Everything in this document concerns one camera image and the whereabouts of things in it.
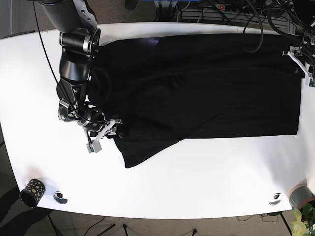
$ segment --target gray pot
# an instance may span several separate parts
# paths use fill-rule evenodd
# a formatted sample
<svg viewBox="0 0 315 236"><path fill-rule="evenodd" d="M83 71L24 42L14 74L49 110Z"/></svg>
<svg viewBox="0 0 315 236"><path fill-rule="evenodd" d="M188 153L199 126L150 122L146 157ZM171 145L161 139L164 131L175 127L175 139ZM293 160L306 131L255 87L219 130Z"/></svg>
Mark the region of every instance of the gray pot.
<svg viewBox="0 0 315 236"><path fill-rule="evenodd" d="M289 202L292 208L301 210L305 204L312 203L312 201L315 204L314 194L305 184L299 184L289 192Z"/></svg>

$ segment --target cup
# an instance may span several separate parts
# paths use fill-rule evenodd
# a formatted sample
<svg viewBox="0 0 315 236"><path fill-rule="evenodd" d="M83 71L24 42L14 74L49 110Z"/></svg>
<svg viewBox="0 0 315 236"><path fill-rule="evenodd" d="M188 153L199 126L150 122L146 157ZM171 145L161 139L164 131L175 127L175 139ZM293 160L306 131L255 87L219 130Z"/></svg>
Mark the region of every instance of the cup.
<svg viewBox="0 0 315 236"><path fill-rule="evenodd" d="M26 187L20 192L20 199L29 207L36 207L43 197L46 188L44 184L37 180L31 179Z"/></svg>

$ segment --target polka dot cup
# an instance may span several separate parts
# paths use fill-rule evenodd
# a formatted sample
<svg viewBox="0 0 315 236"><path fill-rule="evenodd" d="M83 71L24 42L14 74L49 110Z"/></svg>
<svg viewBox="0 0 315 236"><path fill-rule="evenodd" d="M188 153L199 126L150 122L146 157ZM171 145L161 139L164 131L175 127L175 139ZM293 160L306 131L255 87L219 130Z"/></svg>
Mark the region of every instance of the polka dot cup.
<svg viewBox="0 0 315 236"><path fill-rule="evenodd" d="M45 191L45 186L41 181L31 179L20 192L20 198L27 206L36 207Z"/></svg>

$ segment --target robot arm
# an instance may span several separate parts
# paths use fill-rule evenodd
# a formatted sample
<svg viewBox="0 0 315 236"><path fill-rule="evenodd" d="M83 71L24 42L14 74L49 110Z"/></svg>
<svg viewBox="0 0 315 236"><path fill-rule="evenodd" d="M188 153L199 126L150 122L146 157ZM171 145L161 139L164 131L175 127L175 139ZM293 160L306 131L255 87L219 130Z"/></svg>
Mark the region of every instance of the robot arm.
<svg viewBox="0 0 315 236"><path fill-rule="evenodd" d="M58 117L65 122L75 121L83 127L89 153L98 152L101 150L99 140L106 135L115 135L121 120L107 120L100 108L86 102L90 69L100 38L95 14L86 0L39 2L49 20L61 32L59 42L63 52L57 84L60 99Z"/></svg>

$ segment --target white table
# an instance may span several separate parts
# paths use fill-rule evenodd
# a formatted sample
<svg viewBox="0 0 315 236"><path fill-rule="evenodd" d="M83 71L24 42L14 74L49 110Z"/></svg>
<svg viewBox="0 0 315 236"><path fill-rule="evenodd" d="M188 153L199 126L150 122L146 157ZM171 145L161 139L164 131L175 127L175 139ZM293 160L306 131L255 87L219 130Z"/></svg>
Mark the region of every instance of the white table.
<svg viewBox="0 0 315 236"><path fill-rule="evenodd" d="M102 45L123 38L243 30L186 23L99 27ZM42 37L59 76L59 32L45 31ZM46 185L40 207L134 218L213 218L288 210L286 193L306 177L315 190L315 88L304 81L298 135L183 140L125 169L113 140L102 140L103 150L88 154L83 129L58 120L56 83L38 33L0 40L0 52L0 121L8 155L20 189L31 178ZM68 203L55 202L55 191ZM275 193L283 194L282 201L271 206Z"/></svg>

